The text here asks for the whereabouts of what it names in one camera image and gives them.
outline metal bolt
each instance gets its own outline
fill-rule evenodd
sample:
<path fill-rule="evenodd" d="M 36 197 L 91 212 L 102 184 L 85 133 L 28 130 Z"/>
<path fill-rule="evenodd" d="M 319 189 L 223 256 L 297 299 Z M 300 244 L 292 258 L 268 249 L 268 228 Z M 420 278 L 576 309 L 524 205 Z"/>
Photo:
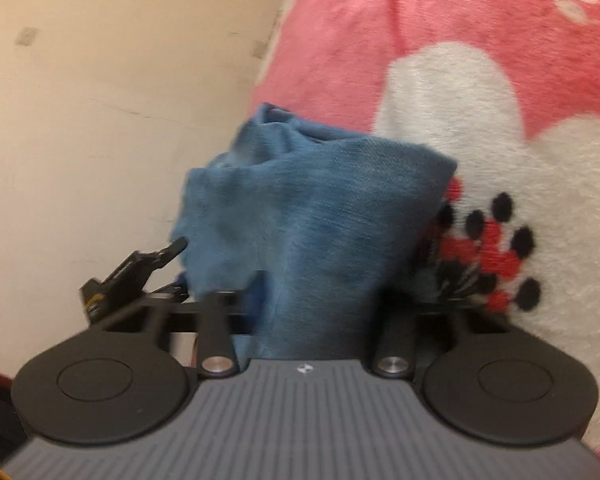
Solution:
<path fill-rule="evenodd" d="M 409 363 L 398 356 L 383 357 L 378 361 L 378 368 L 387 374 L 401 374 L 409 369 Z"/>
<path fill-rule="evenodd" d="M 211 374 L 222 374 L 234 367 L 234 362 L 228 357 L 214 355 L 202 361 L 202 367 Z"/>

